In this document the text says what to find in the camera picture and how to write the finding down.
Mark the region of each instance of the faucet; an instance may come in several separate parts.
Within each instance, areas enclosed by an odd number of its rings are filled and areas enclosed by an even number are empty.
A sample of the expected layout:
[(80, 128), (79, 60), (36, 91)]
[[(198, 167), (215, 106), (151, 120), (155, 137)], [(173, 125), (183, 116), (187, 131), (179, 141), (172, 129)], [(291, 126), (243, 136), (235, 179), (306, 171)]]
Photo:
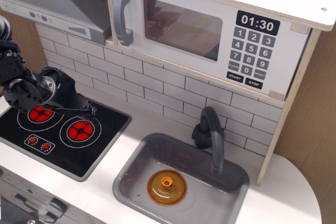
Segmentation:
[(207, 106), (202, 110), (200, 124), (194, 128), (192, 139), (198, 148), (213, 147), (211, 172), (221, 174), (224, 165), (224, 136), (218, 115), (212, 107)]

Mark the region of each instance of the gray range hood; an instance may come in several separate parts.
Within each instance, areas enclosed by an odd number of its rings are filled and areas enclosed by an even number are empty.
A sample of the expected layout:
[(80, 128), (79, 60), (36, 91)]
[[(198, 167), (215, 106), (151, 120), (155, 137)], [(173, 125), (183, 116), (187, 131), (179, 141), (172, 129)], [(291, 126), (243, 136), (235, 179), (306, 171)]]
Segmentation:
[(0, 8), (101, 45), (111, 35), (108, 6), (101, 0), (0, 0)]

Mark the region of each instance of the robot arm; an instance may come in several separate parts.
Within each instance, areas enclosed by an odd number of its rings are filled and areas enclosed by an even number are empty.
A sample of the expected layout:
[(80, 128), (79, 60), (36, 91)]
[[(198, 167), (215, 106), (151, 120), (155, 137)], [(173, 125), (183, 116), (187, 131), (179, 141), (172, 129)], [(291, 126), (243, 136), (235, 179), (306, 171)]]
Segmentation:
[(28, 113), (37, 105), (56, 113), (72, 113), (90, 121), (96, 107), (78, 94), (75, 81), (62, 70), (45, 67), (36, 74), (25, 67), (19, 47), (11, 42), (8, 21), (0, 16), (0, 86), (8, 104)]

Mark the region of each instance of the gray sink basin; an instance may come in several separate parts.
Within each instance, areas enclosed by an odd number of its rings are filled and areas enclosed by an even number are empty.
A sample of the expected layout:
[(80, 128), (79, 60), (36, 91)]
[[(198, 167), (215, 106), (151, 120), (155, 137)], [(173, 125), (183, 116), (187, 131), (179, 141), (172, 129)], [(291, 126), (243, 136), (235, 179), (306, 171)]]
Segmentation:
[[(225, 160), (222, 174), (211, 173), (212, 154), (170, 136), (145, 137), (113, 182), (116, 199), (160, 223), (232, 224), (243, 204), (249, 178)], [(155, 203), (147, 192), (151, 176), (164, 169), (180, 173), (187, 183), (184, 198), (172, 206)]]

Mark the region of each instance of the toy stove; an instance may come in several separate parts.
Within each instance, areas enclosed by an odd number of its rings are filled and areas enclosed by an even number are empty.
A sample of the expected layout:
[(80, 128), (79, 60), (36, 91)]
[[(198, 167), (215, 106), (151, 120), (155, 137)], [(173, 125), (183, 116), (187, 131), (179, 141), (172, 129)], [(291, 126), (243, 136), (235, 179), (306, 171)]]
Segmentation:
[(0, 141), (45, 165), (84, 181), (131, 121), (96, 104), (92, 123), (37, 106), (28, 114), (10, 108), (0, 117)]

